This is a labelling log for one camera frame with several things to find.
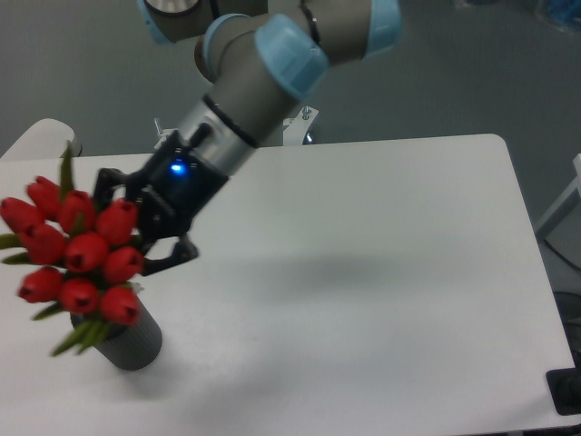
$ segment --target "red tulip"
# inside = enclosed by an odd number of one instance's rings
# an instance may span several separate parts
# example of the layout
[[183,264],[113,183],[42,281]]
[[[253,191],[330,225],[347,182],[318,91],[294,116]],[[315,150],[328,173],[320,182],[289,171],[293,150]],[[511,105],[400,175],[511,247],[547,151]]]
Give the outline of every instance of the red tulip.
[[97,217],[97,232],[111,245],[123,245],[131,239],[137,224],[135,203],[117,200]]
[[143,255],[133,247],[110,253],[103,265],[103,277],[110,284],[124,283],[143,269]]
[[50,180],[38,176],[35,183],[26,186],[26,193],[36,207],[51,221],[56,221],[59,209],[59,187]]
[[63,276],[55,268],[45,266],[28,274],[18,291],[18,296],[28,302],[51,302],[61,290]]
[[66,239],[46,223],[28,227],[18,238],[34,263],[52,265],[63,258]]
[[64,266],[74,273],[88,273],[107,258],[107,241],[94,232],[75,236],[64,250]]
[[99,291],[87,279],[71,279],[64,282],[58,300],[71,313],[88,313],[97,308]]
[[36,207],[12,197],[5,198],[0,203],[0,216],[14,233],[20,233],[31,225],[44,223],[44,215]]
[[101,299],[101,315],[105,320],[133,325],[139,320],[139,303],[131,289],[115,286]]
[[93,200],[84,191],[71,191],[61,204],[57,217],[58,223],[65,232],[70,233],[79,214],[84,218],[84,232],[93,229],[96,215]]

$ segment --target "light blue joint cap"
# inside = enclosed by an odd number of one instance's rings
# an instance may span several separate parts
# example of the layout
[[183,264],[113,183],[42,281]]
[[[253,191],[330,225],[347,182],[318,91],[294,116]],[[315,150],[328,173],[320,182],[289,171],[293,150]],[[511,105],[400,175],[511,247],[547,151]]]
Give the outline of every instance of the light blue joint cap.
[[276,82],[304,100],[329,70],[329,59],[286,15],[275,15],[254,36],[256,48]]
[[152,16],[149,13],[149,9],[145,4],[144,0],[137,0],[137,5],[139,6],[139,10],[142,13],[143,21],[147,28],[149,29],[149,33],[157,44],[173,44],[173,41],[169,40],[167,36],[165,36],[162,31],[159,29],[155,22],[152,19]]
[[398,0],[371,0],[369,38],[365,57],[390,49],[401,35]]
[[203,38],[203,46],[202,46],[202,53],[203,53],[203,61],[206,63],[206,68],[208,68],[208,72],[212,77],[216,77],[216,73],[212,70],[212,64],[210,63],[210,46],[212,45],[212,39],[214,34],[218,30],[218,27],[223,25],[225,22],[234,18],[236,16],[243,16],[244,18],[249,18],[248,15],[244,14],[226,14],[219,17],[217,20],[214,20],[208,30],[206,30],[206,35]]

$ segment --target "blue led light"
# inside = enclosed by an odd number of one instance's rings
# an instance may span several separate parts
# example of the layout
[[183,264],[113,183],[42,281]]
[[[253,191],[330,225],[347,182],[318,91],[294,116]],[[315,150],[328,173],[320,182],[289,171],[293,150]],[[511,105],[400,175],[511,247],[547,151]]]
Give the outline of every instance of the blue led light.
[[177,160],[175,163],[172,163],[170,168],[175,175],[184,175],[187,171],[187,167],[182,160]]

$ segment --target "black vase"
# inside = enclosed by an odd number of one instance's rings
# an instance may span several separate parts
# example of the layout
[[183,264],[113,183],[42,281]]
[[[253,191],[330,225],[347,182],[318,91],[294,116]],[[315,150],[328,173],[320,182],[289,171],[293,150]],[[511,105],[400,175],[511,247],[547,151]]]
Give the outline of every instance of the black vase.
[[[109,362],[126,371],[137,371],[155,360],[162,348],[162,330],[139,300],[139,321],[134,325],[113,324],[107,339],[96,348]],[[71,315],[76,328],[82,315]]]

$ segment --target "green leaf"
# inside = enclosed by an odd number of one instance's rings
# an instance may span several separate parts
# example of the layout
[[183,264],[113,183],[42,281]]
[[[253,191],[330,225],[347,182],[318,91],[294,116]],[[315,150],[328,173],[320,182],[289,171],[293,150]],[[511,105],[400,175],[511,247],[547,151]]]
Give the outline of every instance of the green leaf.
[[78,213],[74,217],[73,227],[71,228],[71,232],[69,232],[69,236],[74,238],[81,233],[84,233],[84,215],[82,213]]
[[4,248],[22,247],[18,235],[15,233],[0,234],[0,250]]
[[64,311],[64,309],[63,309],[63,306],[61,306],[61,303],[55,302],[55,303],[51,304],[50,306],[42,309],[39,313],[37,313],[33,317],[33,321],[45,320],[46,318],[49,318],[49,317],[56,315],[57,313],[60,313],[63,311]]
[[103,328],[104,323],[105,323],[104,320],[97,320],[93,322],[91,329],[84,336],[83,341],[81,342],[81,346],[79,347],[79,350],[76,352],[77,355],[83,353],[85,350],[91,348],[95,344],[95,340],[97,339],[99,332]]
[[62,341],[52,352],[52,356],[58,356],[59,354],[66,352],[73,348],[77,343],[83,340],[84,336],[89,332],[93,326],[94,321],[85,321],[77,325],[76,329],[73,330],[65,339]]
[[5,257],[2,260],[5,265],[34,265],[35,263],[30,260],[28,253],[18,253],[12,256]]
[[67,141],[66,151],[63,154],[63,161],[61,162],[61,191],[60,199],[61,202],[64,200],[66,195],[74,189],[73,182],[73,147],[71,142]]
[[97,333],[97,337],[94,339],[94,344],[99,345],[101,342],[104,342],[107,339],[107,335],[109,334],[109,330],[111,329],[111,323],[105,322],[101,327],[101,330]]

